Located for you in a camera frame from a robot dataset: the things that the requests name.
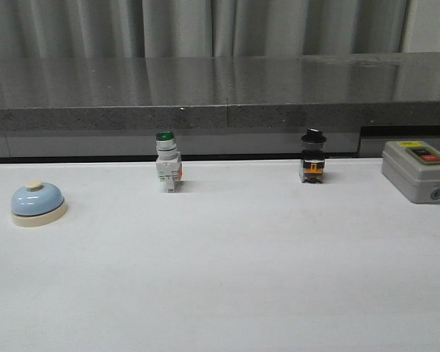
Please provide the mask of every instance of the curtain fold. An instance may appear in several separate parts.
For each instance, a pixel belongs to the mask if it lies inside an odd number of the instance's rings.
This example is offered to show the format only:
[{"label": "curtain fold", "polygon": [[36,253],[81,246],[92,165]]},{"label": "curtain fold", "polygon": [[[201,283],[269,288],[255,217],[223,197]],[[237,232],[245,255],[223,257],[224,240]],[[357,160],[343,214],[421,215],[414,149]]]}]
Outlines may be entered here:
[{"label": "curtain fold", "polygon": [[440,51],[440,0],[0,0],[0,58]]}]

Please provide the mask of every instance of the gray control box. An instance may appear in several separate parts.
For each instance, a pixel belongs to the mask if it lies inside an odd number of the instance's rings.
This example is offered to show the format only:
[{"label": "gray control box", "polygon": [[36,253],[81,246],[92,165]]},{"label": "gray control box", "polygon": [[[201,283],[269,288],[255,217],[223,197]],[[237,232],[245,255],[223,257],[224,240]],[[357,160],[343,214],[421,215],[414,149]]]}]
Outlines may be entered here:
[{"label": "gray control box", "polygon": [[414,203],[440,203],[440,152],[422,141],[387,142],[383,175]]}]

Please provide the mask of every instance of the green push button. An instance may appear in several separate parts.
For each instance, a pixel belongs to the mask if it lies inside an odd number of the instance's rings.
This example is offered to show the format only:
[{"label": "green push button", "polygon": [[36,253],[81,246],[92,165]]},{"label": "green push button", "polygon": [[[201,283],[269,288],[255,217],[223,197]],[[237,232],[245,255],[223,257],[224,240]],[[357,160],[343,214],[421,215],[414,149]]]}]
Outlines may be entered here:
[{"label": "green push button", "polygon": [[156,134],[157,141],[169,141],[170,139],[174,139],[175,135],[171,131],[163,131]]}]

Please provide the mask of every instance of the white table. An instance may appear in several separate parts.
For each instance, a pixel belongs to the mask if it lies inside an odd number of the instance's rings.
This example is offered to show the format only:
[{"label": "white table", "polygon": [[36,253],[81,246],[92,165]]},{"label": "white table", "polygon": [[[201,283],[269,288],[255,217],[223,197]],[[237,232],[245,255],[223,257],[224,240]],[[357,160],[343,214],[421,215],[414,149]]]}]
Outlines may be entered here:
[{"label": "white table", "polygon": [[[0,165],[0,351],[440,351],[440,205],[381,159]],[[60,220],[16,227],[28,179]]]}]

